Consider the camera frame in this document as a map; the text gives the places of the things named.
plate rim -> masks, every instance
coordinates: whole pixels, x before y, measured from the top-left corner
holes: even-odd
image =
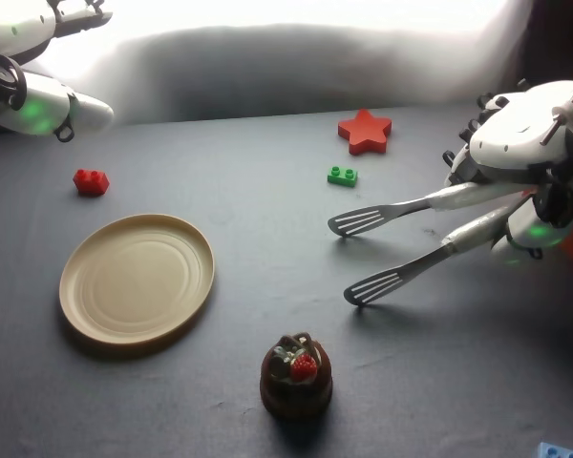
[[[71,320],[71,317],[69,316],[69,312],[67,311],[67,307],[64,306],[64,296],[65,296],[65,276],[66,276],[66,271],[68,270],[68,267],[70,266],[71,262],[73,261],[73,258],[76,256],[76,254],[82,249],[82,247],[89,241],[89,239],[91,239],[93,236],[95,236],[97,233],[107,229],[108,227],[115,225],[115,224],[119,224],[122,223],[125,220],[128,219],[139,219],[139,218],[149,218],[149,217],[160,217],[160,218],[165,218],[165,219],[172,219],[177,221],[179,224],[185,224],[186,226],[189,226],[191,229],[193,229],[193,231],[195,231],[203,240],[203,242],[205,243],[205,246],[208,248],[208,251],[210,252],[210,260],[212,262],[212,269],[211,269],[211,273],[210,273],[210,282],[208,284],[208,288],[207,291],[205,291],[205,294],[203,295],[203,299],[202,302],[200,303],[200,305],[196,308],[195,312],[193,314],[191,314],[191,316],[189,318],[187,318],[186,320],[184,320],[183,322],[179,323],[178,325],[176,325],[174,328],[163,332],[157,336],[153,336],[151,338],[145,338],[142,340],[138,340],[138,341],[134,341],[134,342],[114,342],[114,341],[104,341],[101,339],[98,339],[95,336],[91,336],[89,335],[87,332],[85,332],[85,330],[81,329],[80,327],[78,327],[75,323],[73,323],[73,320]],[[214,256],[214,251],[212,250],[212,246],[210,245],[210,242],[208,241],[208,239],[206,238],[206,236],[203,234],[203,232],[198,229],[197,226],[195,226],[194,224],[190,223],[189,221],[179,218],[179,217],[175,217],[173,215],[167,215],[164,213],[140,213],[140,214],[135,214],[135,215],[130,215],[128,217],[123,217],[123,218],[119,218],[119,219],[115,219],[112,222],[109,222],[108,224],[105,224],[103,226],[101,226],[100,228],[96,229],[92,234],[90,234],[89,236],[87,236],[82,242],[80,242],[77,247],[73,250],[73,252],[71,253],[71,255],[68,257],[68,260],[66,261],[66,264],[64,265],[64,268],[62,270],[61,273],[61,277],[59,279],[59,305],[61,307],[62,313],[64,314],[66,320],[68,321],[68,323],[76,330],[76,332],[82,334],[83,336],[85,336],[88,339],[91,339],[92,341],[99,343],[99,344],[107,344],[107,345],[115,345],[115,346],[135,346],[135,345],[142,345],[142,344],[148,344],[148,343],[152,343],[155,342],[157,340],[160,340],[162,338],[165,338],[166,336],[169,336],[175,332],[177,332],[179,329],[181,329],[182,327],[186,326],[189,322],[191,322],[192,320],[195,319],[195,317],[198,316],[198,314],[202,311],[202,309],[204,308],[204,305],[208,299],[208,296],[210,296],[210,292],[212,290],[212,286],[214,285],[214,278],[215,278],[215,273],[216,273],[216,260],[215,260],[215,256]]]

red lego brick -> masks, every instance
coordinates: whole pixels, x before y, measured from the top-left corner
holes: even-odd
[[[108,182],[106,174],[100,170],[78,169],[74,174],[74,184],[79,194],[101,196],[106,193]]]
[[[337,124],[337,134],[349,141],[353,156],[367,151],[386,153],[387,136],[393,122],[387,117],[373,117],[367,110],[359,110],[354,119]]]

green light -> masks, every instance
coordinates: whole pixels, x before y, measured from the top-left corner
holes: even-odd
[[[543,226],[533,226],[528,230],[528,233],[532,237],[543,237],[546,236],[549,232],[550,230],[547,227]]]
[[[53,124],[51,123],[51,120],[43,119],[34,126],[32,133],[35,135],[44,135],[48,134],[52,130],[53,130]]]
[[[43,105],[37,100],[26,103],[21,109],[21,117],[30,120],[38,117],[43,112]]]

plate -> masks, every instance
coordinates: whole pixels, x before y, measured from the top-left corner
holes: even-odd
[[[59,300],[68,321],[105,344],[143,344],[191,320],[214,280],[202,233],[167,215],[136,215],[89,236],[64,267]]]

metal spatula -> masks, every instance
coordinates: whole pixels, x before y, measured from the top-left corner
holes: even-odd
[[[505,227],[505,222],[518,208],[518,205],[498,208],[483,217],[460,226],[441,242],[441,247],[417,260],[383,270],[355,283],[344,291],[344,297],[353,305],[366,305],[392,293],[395,289],[415,279],[422,272],[443,260],[469,251],[500,235]]]
[[[454,210],[456,208],[475,205],[493,198],[507,196],[523,191],[530,185],[512,183],[477,184],[463,183],[444,188],[424,198],[394,203],[392,205],[375,205],[344,213],[328,221],[329,229],[341,237],[375,229],[387,222],[409,215],[410,213],[435,208],[436,210]]]

